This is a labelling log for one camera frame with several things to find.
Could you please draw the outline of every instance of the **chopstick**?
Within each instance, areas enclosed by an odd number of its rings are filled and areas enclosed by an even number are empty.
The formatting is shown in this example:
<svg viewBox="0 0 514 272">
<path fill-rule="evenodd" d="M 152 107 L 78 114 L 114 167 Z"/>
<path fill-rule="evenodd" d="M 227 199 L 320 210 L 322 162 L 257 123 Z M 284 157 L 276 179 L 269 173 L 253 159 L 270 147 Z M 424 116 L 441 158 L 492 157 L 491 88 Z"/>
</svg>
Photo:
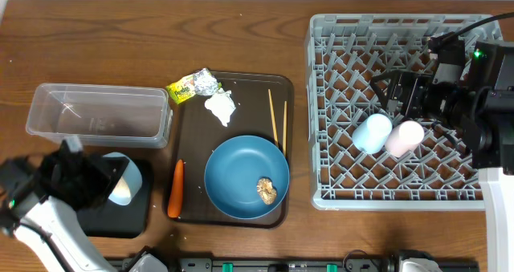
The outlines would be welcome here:
<svg viewBox="0 0 514 272">
<path fill-rule="evenodd" d="M 273 138 L 275 140 L 275 146 L 278 148 L 279 147 L 279 138 L 276 135 L 275 112 L 273 109 L 273 99 L 271 99 L 271 90 L 270 89 L 267 90 L 267 94 L 270 97 L 270 113 L 271 113 L 271 124 L 273 124 Z"/>
<path fill-rule="evenodd" d="M 284 151 L 284 156 L 286 155 L 286 146 L 288 142 L 286 141 L 286 135 L 288 133 L 288 102 L 284 101 L 284 129 L 282 130 L 282 151 Z"/>
</svg>

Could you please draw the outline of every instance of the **white cup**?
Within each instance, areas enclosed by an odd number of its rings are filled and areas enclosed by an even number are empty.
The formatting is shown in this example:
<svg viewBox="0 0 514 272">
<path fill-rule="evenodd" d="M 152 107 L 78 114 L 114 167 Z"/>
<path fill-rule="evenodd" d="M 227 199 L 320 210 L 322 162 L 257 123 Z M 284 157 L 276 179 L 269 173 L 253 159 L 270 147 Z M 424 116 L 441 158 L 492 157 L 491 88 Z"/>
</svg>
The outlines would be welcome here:
<svg viewBox="0 0 514 272">
<path fill-rule="evenodd" d="M 129 157 L 121 152 L 111 152 L 104 157 L 126 157 L 128 159 L 127 168 L 123 172 L 120 180 L 109 195 L 109 200 L 118 205 L 128 205 L 136 196 L 143 185 L 143 177 L 136 164 Z"/>
<path fill-rule="evenodd" d="M 393 129 L 385 142 L 385 149 L 391 155 L 400 157 L 414 151 L 425 137 L 423 127 L 416 121 L 407 120 Z"/>
<path fill-rule="evenodd" d="M 382 149 L 393 125 L 382 114 L 369 116 L 352 134 L 353 145 L 362 152 L 374 154 Z"/>
</svg>

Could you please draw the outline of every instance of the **carrot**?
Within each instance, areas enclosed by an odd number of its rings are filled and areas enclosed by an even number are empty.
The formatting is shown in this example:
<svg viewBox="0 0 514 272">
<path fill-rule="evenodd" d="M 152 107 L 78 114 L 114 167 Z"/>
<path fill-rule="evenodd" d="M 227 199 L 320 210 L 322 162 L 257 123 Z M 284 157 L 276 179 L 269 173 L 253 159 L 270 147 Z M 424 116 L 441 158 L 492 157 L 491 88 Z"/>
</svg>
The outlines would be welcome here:
<svg viewBox="0 0 514 272">
<path fill-rule="evenodd" d="M 180 216 L 182 211 L 182 200 L 184 197 L 184 161 L 178 160 L 173 174 L 173 186 L 168 202 L 168 217 Z"/>
</svg>

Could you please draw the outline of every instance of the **plastic crate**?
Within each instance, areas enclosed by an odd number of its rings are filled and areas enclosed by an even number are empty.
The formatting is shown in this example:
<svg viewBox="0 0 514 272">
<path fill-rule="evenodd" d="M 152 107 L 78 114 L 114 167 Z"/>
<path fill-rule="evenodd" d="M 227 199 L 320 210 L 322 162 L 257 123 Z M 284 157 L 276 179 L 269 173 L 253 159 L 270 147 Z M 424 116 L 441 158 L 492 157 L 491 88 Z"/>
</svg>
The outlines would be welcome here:
<svg viewBox="0 0 514 272">
<path fill-rule="evenodd" d="M 369 86 L 374 75 L 401 69 L 431 74 L 426 40 L 460 30 L 490 15 L 318 14 L 306 38 L 306 84 L 312 204 L 317 209 L 481 210 L 478 173 L 471 155 L 455 151 L 430 120 L 422 144 L 401 158 L 384 148 L 373 155 L 356 149 L 353 130 L 381 112 Z M 467 59 L 478 39 L 502 39 L 490 22 L 465 34 Z M 467 61 L 463 79 L 467 76 Z M 387 114 L 396 126 L 399 108 Z M 449 132 L 465 146 L 455 131 Z"/>
</svg>

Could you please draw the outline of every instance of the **brown food piece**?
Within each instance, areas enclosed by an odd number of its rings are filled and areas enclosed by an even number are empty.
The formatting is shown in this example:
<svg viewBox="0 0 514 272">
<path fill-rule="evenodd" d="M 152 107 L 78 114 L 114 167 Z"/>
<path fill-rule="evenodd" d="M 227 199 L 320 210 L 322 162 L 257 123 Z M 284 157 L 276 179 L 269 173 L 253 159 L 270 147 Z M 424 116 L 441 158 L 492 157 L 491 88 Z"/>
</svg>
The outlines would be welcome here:
<svg viewBox="0 0 514 272">
<path fill-rule="evenodd" d="M 264 204 L 271 205 L 276 199 L 276 189 L 273 188 L 273 183 L 270 179 L 262 178 L 259 180 L 257 184 L 257 193 L 261 199 L 263 199 Z"/>
</svg>

